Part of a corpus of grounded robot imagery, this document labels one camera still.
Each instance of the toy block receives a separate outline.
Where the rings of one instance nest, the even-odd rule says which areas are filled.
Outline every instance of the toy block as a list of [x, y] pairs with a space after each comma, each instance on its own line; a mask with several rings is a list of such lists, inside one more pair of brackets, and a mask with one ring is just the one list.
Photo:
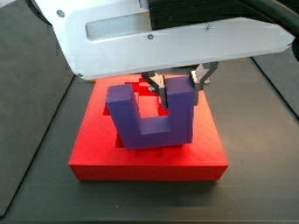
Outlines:
[[107, 92], [109, 86], [137, 83], [139, 77], [128, 74], [96, 82], [69, 158], [69, 168], [76, 178], [120, 181], [217, 180], [228, 167], [228, 160], [203, 91], [200, 104], [193, 108], [191, 143], [144, 150], [121, 148], [111, 116], [103, 115]]
[[187, 76], [167, 79], [165, 84], [168, 115], [147, 118], [139, 114], [133, 86], [125, 84], [108, 89], [107, 108], [128, 150], [192, 142], [192, 85]]

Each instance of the metal gripper jaw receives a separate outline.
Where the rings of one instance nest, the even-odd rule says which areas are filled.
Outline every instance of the metal gripper jaw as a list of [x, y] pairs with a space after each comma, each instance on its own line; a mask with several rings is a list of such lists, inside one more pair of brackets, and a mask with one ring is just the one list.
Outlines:
[[164, 76], [151, 71], [141, 73], [141, 77], [151, 85], [153, 92], [160, 96], [163, 109], [168, 109]]
[[199, 92], [203, 90], [204, 84], [209, 84], [209, 77], [219, 67], [219, 62], [199, 64], [195, 71], [189, 72], [191, 84], [193, 87], [193, 106], [199, 104]]
[[[199, 104], [199, 92], [204, 84], [209, 83], [209, 77], [219, 67], [219, 62], [199, 64], [195, 71], [189, 72], [191, 85], [193, 87], [193, 106]], [[160, 96], [163, 109], [168, 109], [164, 76], [156, 72], [141, 73], [144, 81], [149, 84], [153, 92]]]

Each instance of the purple block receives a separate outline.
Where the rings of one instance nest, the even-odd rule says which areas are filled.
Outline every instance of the purple block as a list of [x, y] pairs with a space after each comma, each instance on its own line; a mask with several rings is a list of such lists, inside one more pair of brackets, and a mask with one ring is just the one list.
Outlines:
[[165, 80], [168, 115], [140, 118], [131, 84], [107, 92], [107, 108], [128, 150], [192, 142], [193, 89], [187, 76]]

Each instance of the gray mat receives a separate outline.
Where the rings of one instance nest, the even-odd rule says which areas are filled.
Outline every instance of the gray mat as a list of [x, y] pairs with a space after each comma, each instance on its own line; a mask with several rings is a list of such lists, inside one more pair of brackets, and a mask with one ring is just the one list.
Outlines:
[[91, 89], [72, 82], [4, 223], [299, 221], [297, 120], [251, 59], [220, 62], [205, 87], [229, 161], [217, 182], [79, 182], [68, 160]]
[[52, 120], [71, 72], [52, 28], [24, 0], [0, 9], [0, 216]]
[[253, 60], [299, 117], [299, 62], [291, 48], [280, 53], [256, 56]]

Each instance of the red base block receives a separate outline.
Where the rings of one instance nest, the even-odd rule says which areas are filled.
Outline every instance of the red base block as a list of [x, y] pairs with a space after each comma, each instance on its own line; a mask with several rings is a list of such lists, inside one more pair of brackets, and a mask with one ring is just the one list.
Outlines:
[[[204, 93], [193, 109], [192, 143], [125, 150], [117, 139], [111, 116], [105, 111], [108, 87], [139, 82], [139, 75], [128, 74], [97, 80], [88, 109], [80, 126], [69, 167], [80, 180], [149, 180], [199, 181], [217, 180], [228, 167], [228, 160], [211, 117]], [[153, 96], [139, 96], [143, 117], [157, 116]]]

